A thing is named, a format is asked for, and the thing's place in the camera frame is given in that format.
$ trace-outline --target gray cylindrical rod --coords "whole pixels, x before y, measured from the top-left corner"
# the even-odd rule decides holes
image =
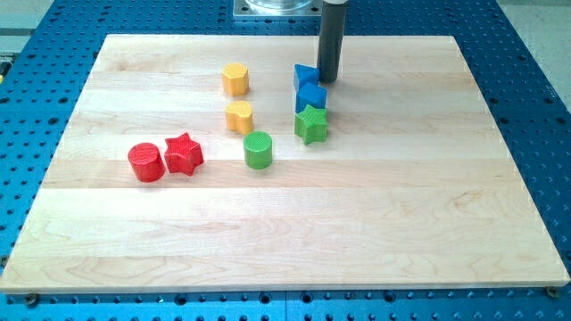
[[[349,0],[324,0],[319,32],[319,81],[331,83],[337,79],[341,44]]]

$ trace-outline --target red cylinder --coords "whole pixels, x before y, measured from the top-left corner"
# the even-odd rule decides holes
[[[162,177],[165,168],[159,148],[151,143],[141,143],[128,151],[128,162],[141,182],[153,182]]]

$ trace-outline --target blue pentagon block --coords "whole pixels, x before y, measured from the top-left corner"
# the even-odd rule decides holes
[[[319,69],[296,64],[294,65],[294,87],[297,93],[305,84],[319,83]]]
[[[302,112],[305,106],[311,105],[325,109],[327,90],[313,84],[305,84],[295,95],[295,112]]]

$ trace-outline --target wood grain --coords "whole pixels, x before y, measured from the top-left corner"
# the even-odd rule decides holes
[[[294,135],[315,37],[118,36],[103,44],[0,289],[197,292],[569,281],[451,37],[346,37],[327,142]],[[226,129],[221,69],[250,70],[265,170]],[[135,180],[127,152],[188,131],[192,177]]]

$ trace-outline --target green cylinder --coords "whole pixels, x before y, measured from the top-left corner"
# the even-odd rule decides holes
[[[271,164],[271,137],[268,133],[253,131],[244,137],[244,160],[252,169],[265,169]]]

